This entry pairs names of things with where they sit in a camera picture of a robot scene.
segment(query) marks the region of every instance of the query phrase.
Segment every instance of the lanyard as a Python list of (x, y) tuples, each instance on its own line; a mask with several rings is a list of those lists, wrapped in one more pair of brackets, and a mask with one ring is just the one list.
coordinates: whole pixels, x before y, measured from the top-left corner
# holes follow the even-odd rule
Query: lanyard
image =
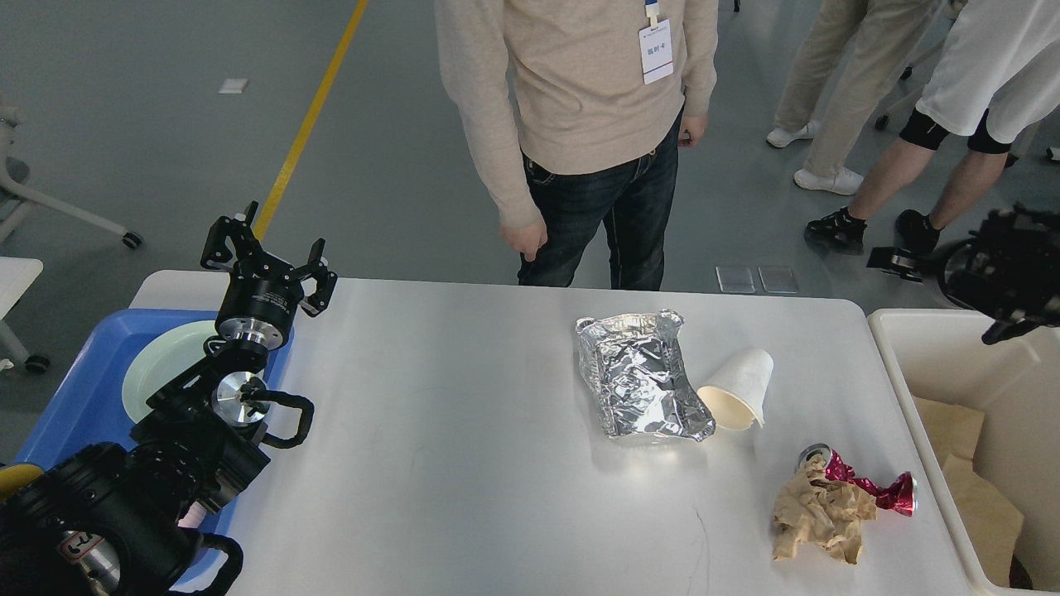
[(659, 0), (644, 0), (644, 13), (652, 23), (652, 29), (659, 27)]

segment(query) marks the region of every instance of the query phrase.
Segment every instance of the white plate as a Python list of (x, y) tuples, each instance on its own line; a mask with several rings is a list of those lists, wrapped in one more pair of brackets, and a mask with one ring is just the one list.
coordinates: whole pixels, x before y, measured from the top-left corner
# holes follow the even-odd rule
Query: white plate
[(122, 405), (132, 422), (151, 414), (147, 398), (197, 363), (202, 343), (216, 335), (213, 320), (198, 320), (171, 329), (137, 354), (122, 383)]

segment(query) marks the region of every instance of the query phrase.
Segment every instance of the gray floor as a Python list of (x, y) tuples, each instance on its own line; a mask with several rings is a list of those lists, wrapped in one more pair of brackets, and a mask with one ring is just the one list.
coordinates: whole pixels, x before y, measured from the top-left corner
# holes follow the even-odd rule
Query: gray floor
[[(789, 265), (801, 296), (836, 297), (870, 313), (947, 304), (929, 287), (864, 268), (864, 259), (818, 257), (802, 225), (846, 201), (796, 188), (806, 146), (784, 151), (771, 128), (795, 50), (818, 0), (722, 2), (719, 84), (703, 145), (683, 153), (664, 290), (718, 292), (717, 265)], [(51, 356), (41, 376), (0, 373), (0, 461), (10, 461), (92, 328), (125, 308), (162, 268), (194, 269), (210, 224), (264, 201), (355, 2), (149, 4), (5, 0), (0, 5), (0, 90), (26, 122), (11, 154), (29, 185), (146, 239), (138, 250), (82, 222), (36, 209), (0, 253), (45, 263), (5, 321)], [(944, 23), (929, 34), (940, 38)], [(921, 85), (917, 69), (884, 104)], [(247, 77), (242, 95), (216, 91)], [(848, 165), (866, 172), (894, 139), (867, 126)], [(1046, 121), (1027, 156), (943, 241), (962, 238), (991, 208), (1022, 200), (1057, 208), (1060, 165)], [(866, 244), (889, 245), (889, 223), (928, 209), (962, 154), (951, 140), (929, 171), (873, 221)], [(434, 18), (423, 0), (372, 0), (283, 203), (265, 239), (292, 261), (318, 236), (346, 277), (513, 283), (517, 260), (467, 156), (456, 108), (438, 75)], [(607, 285), (600, 238), (576, 285)]]

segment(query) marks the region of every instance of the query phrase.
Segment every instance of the white shorts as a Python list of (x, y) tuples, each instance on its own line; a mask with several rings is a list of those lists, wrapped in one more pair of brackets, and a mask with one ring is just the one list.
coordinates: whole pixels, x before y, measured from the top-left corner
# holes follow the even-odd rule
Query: white shorts
[(1060, 104), (1060, 0), (971, 0), (947, 36), (917, 111), (969, 137), (1011, 143)]

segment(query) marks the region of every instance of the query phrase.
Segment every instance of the khaki pants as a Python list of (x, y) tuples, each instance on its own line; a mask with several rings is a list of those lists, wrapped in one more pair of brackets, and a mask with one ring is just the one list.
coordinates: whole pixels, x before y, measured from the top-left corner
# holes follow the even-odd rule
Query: khaki pants
[(853, 54), (835, 86), (806, 168), (835, 176), (865, 121), (898, 80), (939, 0), (824, 0), (810, 35), (799, 48), (775, 126), (795, 132), (806, 125), (820, 93), (853, 37)]

